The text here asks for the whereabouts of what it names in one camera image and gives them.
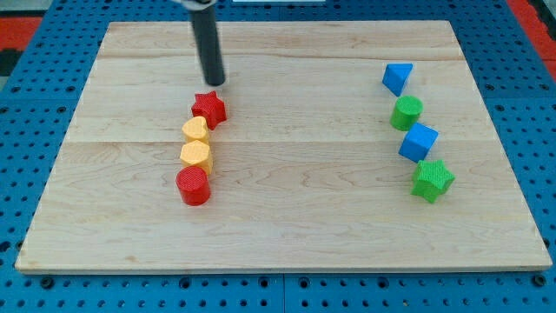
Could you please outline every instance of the blue pegboard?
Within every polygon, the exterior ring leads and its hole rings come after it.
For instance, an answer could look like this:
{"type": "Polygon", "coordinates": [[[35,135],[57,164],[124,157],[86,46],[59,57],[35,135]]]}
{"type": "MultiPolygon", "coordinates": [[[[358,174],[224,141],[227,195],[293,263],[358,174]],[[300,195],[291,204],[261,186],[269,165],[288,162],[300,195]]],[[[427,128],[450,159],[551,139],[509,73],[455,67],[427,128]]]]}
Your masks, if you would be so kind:
{"type": "MultiPolygon", "coordinates": [[[[216,5],[226,21],[447,19],[553,259],[556,87],[504,1],[216,5]]],[[[0,92],[0,311],[556,311],[556,271],[450,275],[22,276],[13,267],[110,21],[164,0],[55,0],[0,92]]]]}

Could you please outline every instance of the blue triangular prism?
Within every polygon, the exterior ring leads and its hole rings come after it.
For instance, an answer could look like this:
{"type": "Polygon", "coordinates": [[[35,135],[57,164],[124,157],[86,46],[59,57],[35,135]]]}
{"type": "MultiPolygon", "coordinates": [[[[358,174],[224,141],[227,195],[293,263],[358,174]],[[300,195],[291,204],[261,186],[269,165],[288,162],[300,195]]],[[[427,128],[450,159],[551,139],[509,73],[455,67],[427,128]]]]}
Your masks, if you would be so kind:
{"type": "Polygon", "coordinates": [[[411,63],[391,63],[386,66],[382,83],[387,86],[397,97],[401,95],[406,86],[409,74],[414,65],[411,63]]]}

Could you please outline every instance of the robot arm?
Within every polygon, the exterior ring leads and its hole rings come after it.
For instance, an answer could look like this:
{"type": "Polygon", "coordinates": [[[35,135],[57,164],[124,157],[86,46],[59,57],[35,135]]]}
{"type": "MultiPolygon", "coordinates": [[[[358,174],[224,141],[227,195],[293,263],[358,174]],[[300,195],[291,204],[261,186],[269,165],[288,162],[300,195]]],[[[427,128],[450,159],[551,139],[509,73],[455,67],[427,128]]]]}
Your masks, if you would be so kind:
{"type": "Polygon", "coordinates": [[[216,29],[214,4],[217,0],[172,1],[181,3],[189,11],[205,82],[211,86],[222,85],[226,80],[226,76],[222,65],[222,53],[216,29]]]}

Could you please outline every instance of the green block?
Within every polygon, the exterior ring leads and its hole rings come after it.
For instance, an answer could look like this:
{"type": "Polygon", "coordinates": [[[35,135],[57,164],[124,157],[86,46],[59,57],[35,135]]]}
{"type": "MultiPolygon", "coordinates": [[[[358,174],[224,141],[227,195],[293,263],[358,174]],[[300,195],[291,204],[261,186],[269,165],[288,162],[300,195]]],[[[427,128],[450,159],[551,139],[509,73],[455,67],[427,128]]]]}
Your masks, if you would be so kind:
{"type": "Polygon", "coordinates": [[[390,124],[397,130],[408,131],[419,119],[423,102],[414,96],[399,97],[390,117],[390,124]]]}
{"type": "Polygon", "coordinates": [[[428,202],[434,203],[439,195],[448,191],[455,180],[455,175],[447,170],[442,160],[433,162],[421,160],[417,163],[412,179],[414,187],[411,194],[422,196],[428,202]]]}

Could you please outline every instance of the green cylinder block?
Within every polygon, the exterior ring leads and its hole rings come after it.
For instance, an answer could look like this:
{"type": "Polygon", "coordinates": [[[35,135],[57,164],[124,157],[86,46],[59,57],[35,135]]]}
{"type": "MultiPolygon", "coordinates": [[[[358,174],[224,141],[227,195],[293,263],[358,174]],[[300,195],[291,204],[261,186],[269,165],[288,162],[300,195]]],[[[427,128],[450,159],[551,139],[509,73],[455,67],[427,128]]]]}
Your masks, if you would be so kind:
{"type": "Polygon", "coordinates": [[[419,119],[423,111],[423,103],[417,97],[399,97],[390,117],[390,123],[397,130],[408,131],[419,119]]]}

